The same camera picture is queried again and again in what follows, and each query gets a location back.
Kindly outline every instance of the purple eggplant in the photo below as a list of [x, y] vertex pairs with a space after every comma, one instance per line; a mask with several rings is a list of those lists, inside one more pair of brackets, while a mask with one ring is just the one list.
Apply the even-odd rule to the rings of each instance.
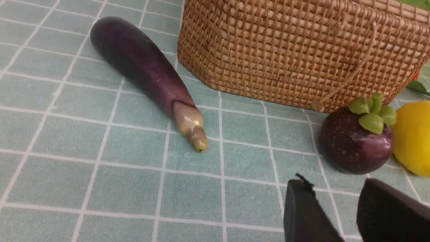
[[382, 95], [372, 99], [357, 98], [338, 108], [324, 120], [318, 148], [338, 170], [366, 174], [379, 169], [393, 153], [396, 111], [382, 106]]
[[207, 150], [200, 111], [174, 67], [144, 32], [124, 19], [104, 17], [93, 25], [90, 39], [110, 66], [174, 121], [195, 150]]

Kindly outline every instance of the green calyx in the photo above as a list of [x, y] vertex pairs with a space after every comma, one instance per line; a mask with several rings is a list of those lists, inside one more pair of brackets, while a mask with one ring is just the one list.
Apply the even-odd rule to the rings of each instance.
[[365, 114], [358, 122], [366, 130], [381, 134], [384, 124], [394, 125], [397, 119], [396, 111], [390, 106], [382, 106], [382, 94], [374, 93], [371, 99], [357, 98], [353, 100], [348, 108], [356, 114]]

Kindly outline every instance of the yellow fruit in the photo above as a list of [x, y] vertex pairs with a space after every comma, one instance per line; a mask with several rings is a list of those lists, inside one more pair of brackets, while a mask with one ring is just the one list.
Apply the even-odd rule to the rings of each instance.
[[430, 178], [430, 101], [399, 108], [392, 129], [397, 160], [418, 176]]

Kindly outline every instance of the table surface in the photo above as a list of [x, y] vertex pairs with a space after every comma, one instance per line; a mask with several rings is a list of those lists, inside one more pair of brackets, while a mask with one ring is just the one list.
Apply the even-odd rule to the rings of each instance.
[[[349, 242], [358, 195], [378, 178], [430, 204], [430, 180], [393, 158], [347, 175], [317, 154], [326, 114], [220, 93], [176, 59], [183, 0], [0, 3], [0, 240], [283, 242], [286, 184], [299, 172]], [[99, 17], [141, 29], [205, 118], [194, 152], [166, 115], [88, 40]], [[430, 66], [420, 80], [430, 77]], [[394, 108], [427, 97], [405, 90]]]

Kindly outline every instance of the wicker basket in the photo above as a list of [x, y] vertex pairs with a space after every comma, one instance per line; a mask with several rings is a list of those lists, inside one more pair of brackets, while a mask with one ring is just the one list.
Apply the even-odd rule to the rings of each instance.
[[382, 92], [427, 61], [430, 12], [392, 0], [186, 0], [179, 61], [223, 92], [319, 112]]

